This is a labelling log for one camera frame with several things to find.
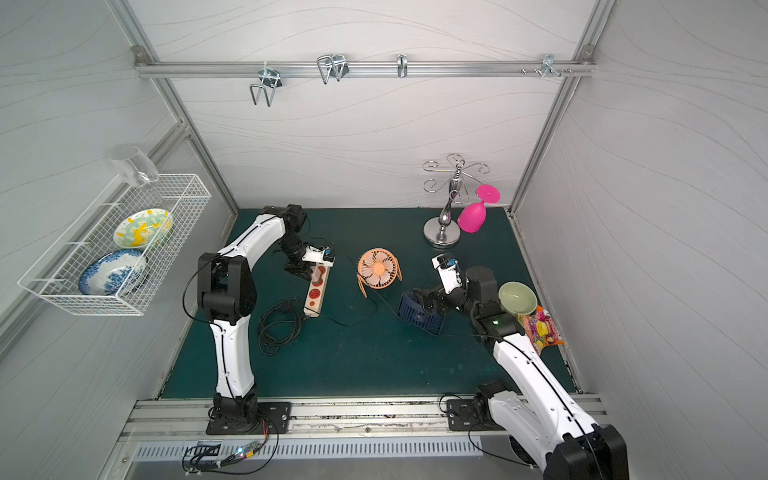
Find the wavy line pattern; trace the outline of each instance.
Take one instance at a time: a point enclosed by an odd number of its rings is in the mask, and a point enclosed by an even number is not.
[[[768,14],[738,4],[617,3],[519,211],[641,478],[768,468]]]
[[[2,313],[22,293],[16,280],[114,176],[108,149],[148,151],[175,120],[134,73],[103,0],[5,2],[0,38]],[[133,404],[170,367],[186,323],[181,287],[199,252],[221,244],[229,212],[190,146],[164,169],[198,173],[214,193],[199,231],[147,315],[76,317],[50,306],[2,359],[3,478],[97,478]]]
[[[307,207],[437,207],[446,192],[422,189],[430,175],[421,165],[454,152],[490,165],[483,181],[510,197],[558,87],[526,78],[318,79],[278,90],[267,109],[253,105],[248,80],[174,83],[249,208],[293,195],[309,197]]]
[[[425,60],[524,60],[547,52],[570,58],[593,3],[131,5],[165,61],[306,60],[328,51],[375,61],[400,52]],[[492,174],[484,181],[510,197],[559,85],[503,78],[286,80],[266,109],[251,104],[247,80],[174,83],[244,207],[308,191],[309,207],[437,207],[445,198],[423,191],[429,176],[421,165],[452,152],[488,162]]]
[[[132,0],[164,61],[570,58],[594,0]]]

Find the pink wine glass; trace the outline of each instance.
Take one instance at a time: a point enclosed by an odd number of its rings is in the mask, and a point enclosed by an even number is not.
[[[480,230],[482,223],[485,222],[485,203],[495,204],[501,200],[502,195],[490,185],[481,185],[475,190],[475,194],[480,198],[479,204],[469,205],[458,216],[459,228],[466,233],[474,233]]]

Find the fan grille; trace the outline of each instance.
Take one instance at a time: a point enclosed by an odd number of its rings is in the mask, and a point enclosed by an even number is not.
[[[360,279],[371,288],[382,289],[395,281],[399,273],[397,259],[388,250],[374,248],[365,252],[357,266]]]

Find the power strip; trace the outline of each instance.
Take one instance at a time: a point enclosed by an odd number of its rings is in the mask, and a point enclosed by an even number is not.
[[[323,307],[323,298],[326,296],[326,286],[328,284],[328,274],[331,267],[324,265],[315,265],[312,267],[312,279],[310,289],[306,293],[306,302],[304,302],[304,314],[307,316],[320,316],[320,309]]]

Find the decorative plate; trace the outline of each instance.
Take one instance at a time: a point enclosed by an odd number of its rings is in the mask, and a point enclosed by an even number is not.
[[[173,224],[174,218],[168,210],[142,210],[120,223],[114,230],[114,242],[120,248],[144,248],[150,243],[155,232],[159,231],[158,242],[167,236]]]
[[[141,256],[141,251],[118,250],[93,262],[81,275],[78,288],[84,295],[112,295],[127,278],[123,291],[131,292],[147,279],[148,271],[147,259]]]

